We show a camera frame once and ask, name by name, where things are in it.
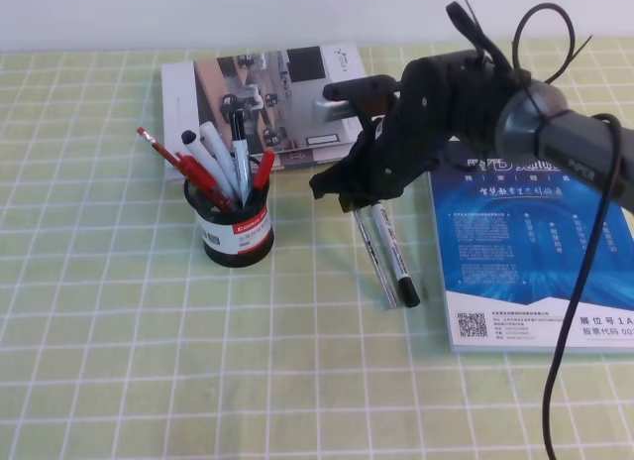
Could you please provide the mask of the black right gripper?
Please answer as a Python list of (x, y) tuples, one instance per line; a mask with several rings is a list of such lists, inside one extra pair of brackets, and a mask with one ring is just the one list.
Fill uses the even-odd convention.
[(438, 163), (449, 140), (460, 134), (468, 114), (497, 83), (471, 70), (475, 51), (411, 61), (400, 79), (388, 75), (330, 83), (328, 100), (349, 100), (362, 125), (349, 153), (309, 180), (312, 195), (336, 194), (343, 211), (399, 197), (404, 188)]

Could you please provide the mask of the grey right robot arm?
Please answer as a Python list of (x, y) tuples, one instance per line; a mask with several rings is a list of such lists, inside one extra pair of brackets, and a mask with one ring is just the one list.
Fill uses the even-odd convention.
[(315, 198), (337, 194), (345, 212), (400, 196), (448, 156), (453, 137), (481, 159), (547, 162), (601, 191), (610, 183), (618, 136), (611, 199), (633, 208), (631, 130), (614, 131), (571, 110), (559, 88), (498, 70), (474, 51), (413, 60), (399, 81), (377, 75), (329, 84), (324, 95), (349, 100), (362, 123), (350, 152), (310, 180)]

